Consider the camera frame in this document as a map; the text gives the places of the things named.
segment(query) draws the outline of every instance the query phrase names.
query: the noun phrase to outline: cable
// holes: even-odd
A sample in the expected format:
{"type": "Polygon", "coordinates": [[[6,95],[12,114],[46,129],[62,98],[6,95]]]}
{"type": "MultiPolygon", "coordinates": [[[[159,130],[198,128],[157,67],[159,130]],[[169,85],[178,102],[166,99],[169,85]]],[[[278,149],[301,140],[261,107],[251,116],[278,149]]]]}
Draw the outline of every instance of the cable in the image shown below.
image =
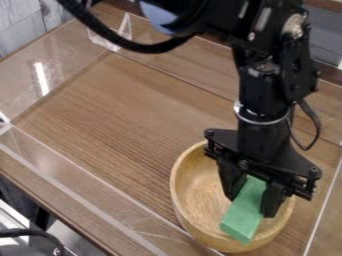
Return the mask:
{"type": "Polygon", "coordinates": [[[58,0],[58,2],[95,33],[104,37],[111,43],[116,44],[118,46],[130,51],[150,54],[165,53],[185,44],[194,36],[191,35],[189,37],[175,37],[165,42],[151,45],[132,42],[123,38],[120,35],[118,35],[82,6],[82,4],[78,3],[76,0],[58,0]]]}
{"type": "Polygon", "coordinates": [[[306,113],[306,115],[307,115],[307,116],[310,117],[310,119],[313,120],[313,123],[314,123],[314,126],[316,126],[316,137],[314,137],[312,143],[310,143],[307,146],[305,146],[305,145],[299,142],[299,140],[298,140],[298,138],[297,138],[297,136],[295,136],[295,134],[294,134],[294,131],[293,131],[293,128],[291,128],[291,121],[290,121],[290,119],[287,119],[287,127],[289,127],[289,129],[290,129],[290,135],[291,135],[291,138],[293,138],[295,144],[298,145],[298,147],[299,147],[303,151],[307,151],[307,150],[310,150],[310,148],[316,145],[317,140],[318,140],[318,138],[320,138],[320,136],[321,136],[321,131],[322,131],[322,128],[321,128],[321,121],[320,121],[320,118],[318,118],[318,116],[317,116],[314,110],[312,109],[310,105],[307,104],[307,102],[306,102],[305,100],[298,101],[298,105],[299,105],[301,109],[303,110],[303,112],[306,113]]]}
{"type": "Polygon", "coordinates": [[[59,250],[59,256],[67,255],[64,245],[62,244],[59,239],[55,236],[52,236],[51,234],[48,234],[43,231],[39,231],[39,230],[20,229],[20,228],[0,230],[0,238],[7,238],[7,237],[14,238],[14,237],[20,237],[20,236],[42,236],[42,237],[47,238],[56,245],[58,250],[59,250]]]}

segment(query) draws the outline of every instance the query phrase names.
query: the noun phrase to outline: green block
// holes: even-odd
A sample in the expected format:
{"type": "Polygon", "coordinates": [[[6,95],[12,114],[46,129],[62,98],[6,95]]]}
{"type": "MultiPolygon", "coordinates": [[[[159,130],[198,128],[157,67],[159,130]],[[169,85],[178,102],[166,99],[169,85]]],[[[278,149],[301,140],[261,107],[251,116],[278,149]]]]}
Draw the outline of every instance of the green block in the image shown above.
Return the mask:
{"type": "Polygon", "coordinates": [[[221,222],[221,230],[243,243],[253,241],[263,219],[261,213],[265,181],[249,177],[221,222]]]}

